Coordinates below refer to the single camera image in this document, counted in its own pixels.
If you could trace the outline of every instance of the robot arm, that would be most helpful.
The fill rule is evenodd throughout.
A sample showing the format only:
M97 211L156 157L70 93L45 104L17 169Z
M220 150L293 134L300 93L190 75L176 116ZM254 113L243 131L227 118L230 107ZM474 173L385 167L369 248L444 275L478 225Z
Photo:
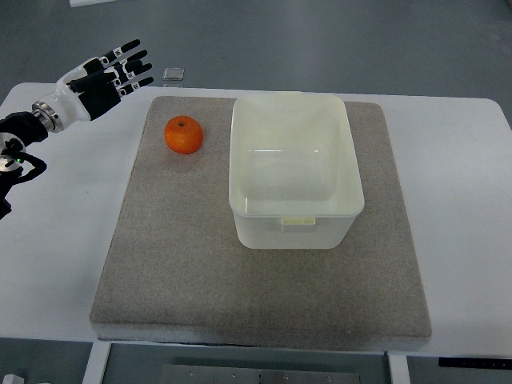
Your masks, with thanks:
M122 98L153 82L151 77L137 79L151 68L151 64L142 64L145 50L125 58L139 44L134 40L101 57L90 58L62 76L55 92L37 100L31 112L17 112L0 120L0 219L10 212L5 200L10 188L46 169L42 160L26 153L30 144L43 141L49 132L61 132L76 121L99 118ZM25 175L21 167L24 160L33 166Z
M140 44L134 40L100 58L91 58L62 76L55 92L32 105L32 114L48 132L60 132L76 121L92 121L112 109L121 99L152 78L135 81L151 68L142 64L145 50L128 58L125 54Z

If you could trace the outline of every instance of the gray carpet pad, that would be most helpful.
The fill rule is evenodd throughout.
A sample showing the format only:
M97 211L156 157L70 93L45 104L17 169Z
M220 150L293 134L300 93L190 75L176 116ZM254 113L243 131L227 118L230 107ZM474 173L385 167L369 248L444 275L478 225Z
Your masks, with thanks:
M430 319L386 120L347 102L365 208L331 250L250 250L228 201L234 99L151 105L90 322L100 339L321 350L415 348ZM166 122L197 119L176 154Z

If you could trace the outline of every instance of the black robotic finger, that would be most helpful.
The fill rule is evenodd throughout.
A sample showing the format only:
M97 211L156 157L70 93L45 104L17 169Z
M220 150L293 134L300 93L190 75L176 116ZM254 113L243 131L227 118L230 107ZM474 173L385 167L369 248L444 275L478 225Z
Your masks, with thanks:
M140 52L137 52L136 54L133 54L128 58L124 58L123 60L119 61L119 64L126 64L127 62L131 62L132 60L140 60L145 56L147 56L147 50L141 50Z
M86 92L101 84L112 82L116 78L117 75L114 72L94 72L83 78L71 80L67 85L73 92L80 94L81 92Z
M128 94L131 94L134 90L138 90L142 86L147 86L153 82L152 77L144 78L140 82L132 82L131 84L128 84L127 86L122 86L118 88L118 94L122 98L124 96L127 96Z
M148 63L143 65L140 60L133 60L123 65L116 64L114 66L114 69L118 73L118 78L121 81L121 84L128 82L129 80L150 70L151 68L151 64Z
M87 74L93 74L94 72L103 71L105 67L102 62L99 61L99 58L92 58L83 64L83 69L86 70Z
M103 66L107 68L109 64L119 59L121 56L123 56L126 52L129 50L132 50L136 46L140 44L140 40L136 39L132 42L128 42L124 46L120 46L114 50L111 50L110 52L107 52L105 55L101 56L99 60L102 62Z

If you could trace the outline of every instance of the yellow label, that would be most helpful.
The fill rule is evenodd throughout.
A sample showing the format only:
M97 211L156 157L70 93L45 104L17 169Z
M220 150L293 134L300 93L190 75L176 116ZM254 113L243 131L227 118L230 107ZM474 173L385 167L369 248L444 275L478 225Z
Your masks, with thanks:
M283 218L282 223L300 226L314 226L316 220L314 218Z

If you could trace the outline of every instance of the translucent plastic bin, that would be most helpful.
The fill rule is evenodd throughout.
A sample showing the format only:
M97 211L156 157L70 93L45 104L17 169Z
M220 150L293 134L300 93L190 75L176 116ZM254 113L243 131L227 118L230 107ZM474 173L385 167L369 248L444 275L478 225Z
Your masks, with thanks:
M333 248L364 207L345 104L255 94L234 104L229 198L249 248Z

